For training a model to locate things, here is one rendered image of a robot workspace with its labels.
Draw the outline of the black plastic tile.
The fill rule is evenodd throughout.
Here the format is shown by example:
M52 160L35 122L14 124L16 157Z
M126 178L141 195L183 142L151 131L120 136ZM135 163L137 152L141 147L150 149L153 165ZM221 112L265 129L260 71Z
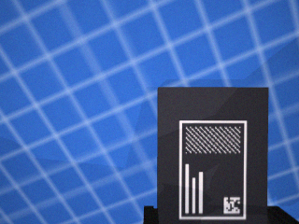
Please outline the black plastic tile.
M267 224L269 87L158 87L159 224Z

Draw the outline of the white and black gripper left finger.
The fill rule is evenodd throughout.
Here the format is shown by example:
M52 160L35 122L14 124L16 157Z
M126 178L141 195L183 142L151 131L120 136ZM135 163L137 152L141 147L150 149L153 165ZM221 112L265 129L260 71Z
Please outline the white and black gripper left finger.
M158 208L151 205L144 205L143 224L159 224Z

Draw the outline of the blue work mat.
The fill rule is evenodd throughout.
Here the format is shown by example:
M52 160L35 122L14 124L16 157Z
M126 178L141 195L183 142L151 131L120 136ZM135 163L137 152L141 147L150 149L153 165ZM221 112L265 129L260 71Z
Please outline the blue work mat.
M0 224L143 224L158 87L269 87L267 206L299 221L299 0L0 0Z

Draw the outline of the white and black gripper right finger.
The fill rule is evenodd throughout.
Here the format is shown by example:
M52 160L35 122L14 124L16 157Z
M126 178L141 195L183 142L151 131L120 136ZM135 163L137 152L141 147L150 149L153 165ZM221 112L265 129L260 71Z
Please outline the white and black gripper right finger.
M299 221L278 206L267 206L267 224L299 224Z

